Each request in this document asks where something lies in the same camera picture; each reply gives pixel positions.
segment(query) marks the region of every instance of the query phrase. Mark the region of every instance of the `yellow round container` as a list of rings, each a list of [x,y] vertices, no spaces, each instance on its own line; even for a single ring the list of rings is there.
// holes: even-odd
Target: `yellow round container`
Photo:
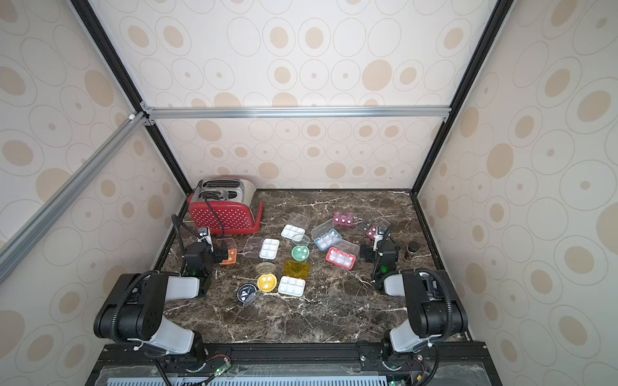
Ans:
[[[277,286],[277,277],[273,274],[263,274],[258,279],[258,288],[264,293],[268,293]]]

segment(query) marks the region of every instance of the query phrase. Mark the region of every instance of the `black frame edge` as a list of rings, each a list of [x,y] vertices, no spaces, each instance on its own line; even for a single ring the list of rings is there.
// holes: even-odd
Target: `black frame edge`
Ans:
[[[232,364],[288,364],[303,366],[305,364],[360,364],[363,348],[380,350],[381,343],[231,343],[205,344],[211,355],[226,354],[232,358]],[[441,363],[480,362],[492,386],[502,386],[496,367],[491,359],[485,342],[444,342],[440,343]],[[433,349],[425,349],[421,354],[432,360]],[[197,373],[188,373],[178,368],[177,364],[162,361],[164,371],[176,373],[179,376],[207,376],[209,369]],[[86,386],[95,384],[104,367],[116,366],[153,366],[150,358],[139,351],[127,350],[115,344],[106,345],[90,373]],[[378,370],[379,375],[396,376],[405,379],[409,372],[392,372],[387,369]]]
[[[180,212],[178,212],[178,218],[179,219],[184,219],[185,215],[187,214],[187,210],[189,209],[189,203],[188,201],[185,199],[185,202],[182,204],[182,207],[180,208]],[[172,230],[169,232],[169,235],[167,235],[167,240],[165,240],[165,244],[163,245],[163,249],[161,250],[161,253],[159,253],[159,257],[156,260],[156,263],[154,264],[154,270],[156,271],[160,271],[161,268],[163,268],[163,264],[165,264],[165,260],[167,259],[167,256],[169,255],[169,250],[172,249],[172,244],[174,244],[174,241],[176,240],[176,231],[174,231],[174,229],[172,228]]]
[[[176,157],[174,157],[172,150],[167,145],[167,142],[165,138],[163,138],[163,134],[161,134],[161,131],[157,127],[156,123],[153,122],[152,124],[146,125],[146,131],[150,134],[150,138],[152,138],[155,146],[159,149],[161,156],[167,163],[167,166],[176,178],[176,181],[178,181],[182,191],[186,196],[191,195],[193,193],[193,189],[191,188],[191,185],[189,185],[189,181],[180,168],[180,164],[176,161]]]
[[[478,41],[478,45],[474,50],[474,54],[472,54],[472,59],[468,64],[468,68],[466,68],[465,73],[463,74],[462,81],[459,83],[459,87],[455,92],[455,96],[453,97],[453,101],[451,102],[451,113],[447,118],[446,122],[442,123],[440,129],[438,130],[438,134],[431,144],[431,148],[427,153],[427,157],[425,157],[425,161],[423,161],[423,166],[418,174],[416,181],[412,187],[412,193],[417,195],[420,192],[421,188],[427,176],[431,172],[431,168],[433,167],[436,158],[442,149],[444,141],[448,136],[453,123],[455,122],[455,118],[459,114],[459,111],[464,105],[466,97],[468,96],[470,89],[472,88],[472,84],[476,80],[476,76],[478,75],[487,55],[489,54],[489,50],[491,49],[491,45],[494,43],[494,40],[497,37],[500,28],[502,27],[502,23],[506,18],[511,5],[514,0],[498,0],[494,10],[487,21],[487,25],[485,26],[485,30],[481,35],[480,40]]]
[[[137,91],[133,80],[131,80],[131,76],[127,72],[127,69],[122,64],[118,53],[114,49],[114,45],[109,39],[103,25],[97,18],[94,10],[92,9],[88,0],[70,0],[71,4],[75,8],[77,15],[82,20],[84,26],[88,30],[92,40],[95,42],[96,47],[99,49],[99,52],[105,59],[105,62],[108,64],[110,70],[116,77],[116,80],[122,87],[122,91],[127,95],[131,105],[135,109],[135,111],[143,111],[143,107],[141,105],[143,99],[140,93]],[[178,184],[184,191],[186,195],[191,194],[191,186],[185,177],[185,174],[182,172],[180,165],[176,161],[176,158],[172,154],[172,151],[169,149],[165,138],[161,134],[161,131],[158,127],[153,124],[152,126],[146,126],[148,130],[148,134],[152,138],[154,144],[159,149],[164,161],[167,163],[167,166],[171,170],[172,174],[178,181]]]
[[[427,246],[429,247],[429,252],[431,252],[433,262],[436,265],[437,269],[444,269],[442,257],[440,257],[440,252],[438,251],[436,242],[435,240],[433,240],[431,230],[429,229],[429,224],[427,224],[427,219],[425,219],[425,213],[423,213],[421,204],[418,202],[418,197],[412,194],[412,192],[410,192],[410,199],[412,200],[414,211],[417,213],[418,222],[421,224],[421,229],[423,230],[423,235],[425,236],[425,240],[427,241]]]
[[[94,10],[92,9],[88,0],[70,0],[75,8],[75,11],[79,15],[82,20],[84,26],[90,33],[92,40],[95,42],[97,48],[101,55],[103,55],[103,59],[107,62],[109,68],[114,73],[116,80],[120,83],[122,90],[129,98],[131,105],[135,109],[135,111],[142,111],[142,107],[140,105],[142,101],[142,97],[140,93],[137,91],[135,84],[131,80],[131,76],[127,72],[127,69],[122,64],[118,53],[114,49],[114,46],[109,40],[107,33],[103,29],[103,26],[99,19],[96,17]]]

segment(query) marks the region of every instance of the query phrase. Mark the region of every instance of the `patterned wallpaper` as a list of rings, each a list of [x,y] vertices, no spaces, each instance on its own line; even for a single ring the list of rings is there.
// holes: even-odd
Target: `patterned wallpaper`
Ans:
[[[618,379],[618,2],[523,0],[421,192],[506,386]]]
[[[81,386],[116,279],[154,265],[184,194],[138,129],[0,285],[0,385]]]
[[[63,0],[0,0],[0,247],[132,111]]]
[[[150,106],[449,104],[494,0],[91,0]]]
[[[238,175],[258,188],[409,188],[441,117],[161,119],[192,185]]]

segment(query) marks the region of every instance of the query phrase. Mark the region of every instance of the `marble countertop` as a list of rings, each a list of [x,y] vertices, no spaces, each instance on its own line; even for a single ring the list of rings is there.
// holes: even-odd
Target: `marble countertop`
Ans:
[[[293,213],[311,217],[307,233],[332,218],[334,211],[353,212],[358,224],[366,216],[380,216],[395,224],[392,236],[403,248],[411,240],[421,244],[410,261],[403,258],[402,250],[399,269],[435,269],[407,191],[266,190],[256,192],[252,208],[260,201],[264,203],[264,213],[261,229],[254,236],[281,240],[277,258],[271,261],[278,278],[294,247],[290,240],[281,237],[281,230]],[[190,214],[185,217],[185,223],[195,227]],[[337,230],[348,241],[368,243],[360,224]],[[237,263],[215,268],[215,279],[205,297],[168,301],[165,316],[182,327],[200,332],[208,343],[378,342],[387,330],[406,320],[403,297],[381,295],[369,284],[372,263],[357,259],[353,269],[347,271],[327,262],[326,253],[315,245],[310,245],[307,262],[311,271],[302,297],[280,295],[274,290],[243,307],[236,297],[237,290],[245,283],[256,284],[260,275],[255,265],[263,261],[242,256],[249,236],[234,236],[239,252]],[[185,245],[195,241],[186,231],[183,240]],[[180,262],[176,241],[163,269],[177,271]]]

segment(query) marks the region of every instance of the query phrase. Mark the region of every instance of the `metal rail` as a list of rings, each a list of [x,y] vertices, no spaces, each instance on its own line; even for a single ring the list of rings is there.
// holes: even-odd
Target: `metal rail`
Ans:
[[[84,189],[96,178],[101,169],[116,155],[118,150],[138,128],[146,122],[143,112],[135,114],[116,130],[111,137],[82,165],[32,218],[21,227],[0,252],[0,283],[26,257],[41,240],[56,220],[63,215]]]
[[[186,118],[319,118],[319,117],[447,117],[450,106],[349,107],[149,107],[152,119]]]

